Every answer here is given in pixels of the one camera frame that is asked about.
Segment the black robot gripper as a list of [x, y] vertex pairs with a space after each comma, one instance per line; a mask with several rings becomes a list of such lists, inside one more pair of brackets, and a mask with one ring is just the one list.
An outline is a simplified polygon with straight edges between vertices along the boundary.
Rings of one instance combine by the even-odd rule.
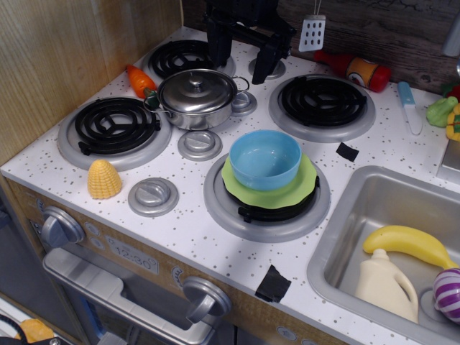
[[216, 67], [227, 64], [234, 37], [261, 48], [252, 83], [265, 82], [291, 51], [296, 30], [277, 13], [277, 1], [207, 1], [204, 22], [209, 56]]

